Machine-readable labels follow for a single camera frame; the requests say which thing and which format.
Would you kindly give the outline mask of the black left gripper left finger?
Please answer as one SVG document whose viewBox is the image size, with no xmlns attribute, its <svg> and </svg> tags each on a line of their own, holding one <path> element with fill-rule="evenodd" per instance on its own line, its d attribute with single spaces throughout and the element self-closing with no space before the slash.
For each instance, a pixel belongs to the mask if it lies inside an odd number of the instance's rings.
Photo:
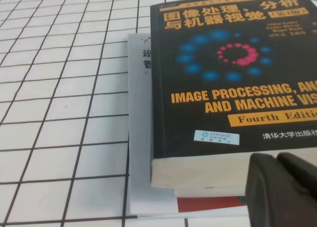
<svg viewBox="0 0 317 227">
<path fill-rule="evenodd" d="M 252 227 L 315 227 L 317 200 L 268 154 L 250 156 L 246 204 Z"/>
</svg>

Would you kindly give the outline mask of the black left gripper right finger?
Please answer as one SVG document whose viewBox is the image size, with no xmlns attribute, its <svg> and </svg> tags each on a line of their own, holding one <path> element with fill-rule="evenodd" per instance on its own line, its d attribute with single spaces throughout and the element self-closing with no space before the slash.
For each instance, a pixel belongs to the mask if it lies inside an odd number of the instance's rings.
<svg viewBox="0 0 317 227">
<path fill-rule="evenodd" d="M 296 182 L 306 188 L 316 200 L 317 167 L 291 153 L 280 153 L 277 155 L 277 160 L 286 168 Z"/>
</svg>

